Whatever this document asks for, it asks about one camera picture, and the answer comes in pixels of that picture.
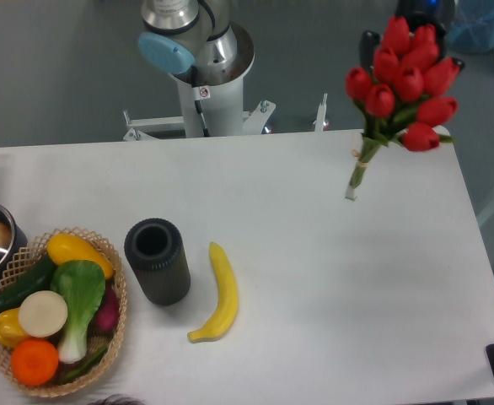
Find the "banana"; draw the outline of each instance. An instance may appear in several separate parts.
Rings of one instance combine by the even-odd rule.
[[[238,286],[234,272],[224,249],[217,243],[210,243],[210,260],[217,279],[219,300],[217,309],[203,327],[187,333],[191,343],[215,341],[221,338],[234,323],[238,312]]]

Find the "green cucumber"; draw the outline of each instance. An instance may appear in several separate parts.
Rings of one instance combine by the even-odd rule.
[[[76,369],[69,370],[56,378],[56,384],[62,386],[68,382],[75,381],[78,377],[86,374],[92,367],[98,364],[106,353],[108,346],[104,345],[95,350],[84,362]]]
[[[29,295],[49,289],[57,265],[45,253],[34,266],[0,293],[0,314],[18,308]]]

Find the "tulip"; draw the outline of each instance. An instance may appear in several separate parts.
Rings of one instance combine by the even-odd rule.
[[[373,87],[371,77],[362,67],[353,68],[346,76],[346,94],[354,100],[365,100]]]
[[[423,76],[417,67],[404,67],[393,84],[395,93],[404,102],[416,101],[423,93]]]
[[[437,44],[426,43],[406,54],[400,65],[405,67],[416,67],[424,73],[437,61],[440,50]]]
[[[429,127],[435,127],[449,121],[458,107],[457,100],[453,97],[430,99],[419,106],[416,119]]]
[[[459,75],[461,66],[462,64],[451,57],[447,57],[432,66],[423,75],[425,93],[432,97],[443,95]]]
[[[434,25],[427,24],[419,27],[411,39],[410,49],[414,50],[423,44],[436,44],[436,29]]]
[[[393,49],[382,48],[374,53],[373,74],[381,83],[392,84],[399,66],[399,58]]]
[[[440,145],[440,137],[427,124],[416,122],[408,127],[401,142],[411,152],[426,152]]]
[[[387,118],[395,108],[395,96],[387,84],[373,86],[365,100],[365,110],[371,116]]]
[[[404,17],[391,16],[388,28],[382,38],[383,48],[393,48],[397,57],[403,56],[410,48],[410,29]]]

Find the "wicker basket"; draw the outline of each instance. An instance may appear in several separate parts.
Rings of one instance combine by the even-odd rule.
[[[0,281],[0,291],[4,290],[8,285],[13,283],[21,274],[31,268],[31,266],[45,253],[46,244],[48,240],[56,234],[73,234],[82,237],[87,240],[93,247],[103,253],[112,264],[115,269],[115,275],[113,278],[113,289],[120,301],[120,320],[118,326],[114,330],[114,333],[103,334],[97,329],[90,327],[88,329],[88,354],[93,353],[104,344],[108,344],[108,350],[101,361],[93,367],[87,374],[78,377],[75,381],[64,385],[54,385],[53,383],[46,383],[42,386],[25,386],[17,382],[13,377],[13,373],[10,367],[12,349],[6,348],[0,344],[0,371],[11,382],[12,386],[15,386],[20,391],[28,394],[32,397],[59,397],[67,395],[72,392],[78,391],[81,388],[96,381],[112,364],[116,358],[121,342],[123,341],[123,332],[126,325],[126,309],[127,309],[127,295],[126,295],[126,280],[123,273],[123,267],[121,265],[121,259],[114,246],[103,236],[96,234],[95,232],[74,228],[74,229],[54,229],[52,233],[47,233],[41,237],[35,238],[27,247],[20,249],[18,253],[13,256],[13,260],[8,263],[7,269],[3,272],[2,280]],[[69,370],[76,367],[76,364],[62,364],[58,368],[58,371]]]

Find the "bouquet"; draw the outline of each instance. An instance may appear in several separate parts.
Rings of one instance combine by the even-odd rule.
[[[346,93],[365,119],[346,198],[356,199],[356,188],[381,146],[393,142],[425,152],[454,141],[433,128],[457,111],[457,101],[443,94],[463,67],[459,59],[440,57],[433,25],[422,25],[411,35],[404,17],[391,17],[373,66],[355,67],[346,76]]]

